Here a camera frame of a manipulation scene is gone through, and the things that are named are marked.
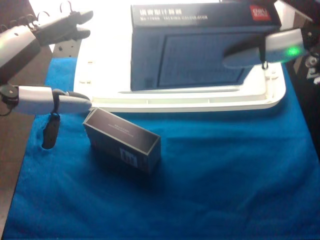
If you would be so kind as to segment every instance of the green light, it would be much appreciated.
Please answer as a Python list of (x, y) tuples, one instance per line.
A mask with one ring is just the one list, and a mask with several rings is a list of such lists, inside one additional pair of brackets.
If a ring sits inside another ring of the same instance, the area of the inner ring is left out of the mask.
[(300, 55), (302, 52), (301, 48), (298, 46), (290, 47), (286, 50), (286, 55), (288, 57), (294, 57)]

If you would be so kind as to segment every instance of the red label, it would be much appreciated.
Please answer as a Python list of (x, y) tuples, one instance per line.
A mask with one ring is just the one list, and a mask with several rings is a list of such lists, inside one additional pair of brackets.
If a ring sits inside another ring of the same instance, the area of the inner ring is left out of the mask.
[(271, 21), (271, 17), (266, 8), (250, 5), (250, 9), (254, 21)]

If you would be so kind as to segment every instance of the wooden floor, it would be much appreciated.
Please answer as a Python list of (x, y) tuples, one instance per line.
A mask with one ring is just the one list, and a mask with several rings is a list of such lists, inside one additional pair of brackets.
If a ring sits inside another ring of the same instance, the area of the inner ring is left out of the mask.
[[(0, 24), (7, 25), (10, 20), (27, 14), (33, 14), (28, 0), (0, 0)], [(49, 47), (44, 47), (10, 83), (43, 84), (51, 56)], [(0, 103), (0, 113), (6, 111), (6, 106)], [(3, 234), (33, 120), (34, 116), (18, 113), (0, 117), (0, 237)]]

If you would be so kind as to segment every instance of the small box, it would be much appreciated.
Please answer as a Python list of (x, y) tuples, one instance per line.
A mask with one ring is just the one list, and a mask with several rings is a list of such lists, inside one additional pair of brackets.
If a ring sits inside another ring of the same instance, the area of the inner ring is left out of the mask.
[(101, 108), (83, 122), (91, 145), (151, 173), (161, 158), (161, 137)]
[(225, 51), (281, 27), (273, 4), (248, 1), (132, 5), (131, 18), (132, 91), (242, 85), (252, 68), (225, 68)]

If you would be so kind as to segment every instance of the barcode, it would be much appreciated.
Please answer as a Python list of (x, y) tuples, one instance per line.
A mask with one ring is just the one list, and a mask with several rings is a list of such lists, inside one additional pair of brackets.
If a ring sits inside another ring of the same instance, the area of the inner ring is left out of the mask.
[(138, 167), (138, 161), (137, 157), (133, 155), (132, 153), (120, 148), (120, 155), (121, 155), (121, 160), (124, 161), (127, 164), (130, 164), (134, 167)]

